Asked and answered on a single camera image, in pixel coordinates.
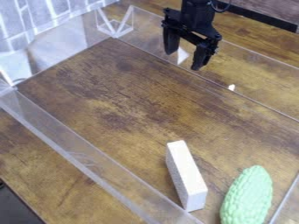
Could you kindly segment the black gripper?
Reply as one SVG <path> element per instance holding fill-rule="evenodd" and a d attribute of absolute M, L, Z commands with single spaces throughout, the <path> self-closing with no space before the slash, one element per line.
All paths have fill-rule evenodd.
<path fill-rule="evenodd" d="M 212 26 L 216 13 L 216 0 L 181 0 L 181 8 L 174 10 L 169 7 L 162 9 L 162 46 L 166 55 L 178 49 L 180 38 L 186 39 L 194 45 L 198 40 L 193 37 L 197 33 L 209 44 L 196 46 L 190 69 L 197 71 L 204 67 L 214 54 L 216 44 L 221 40 L 220 33 Z"/>

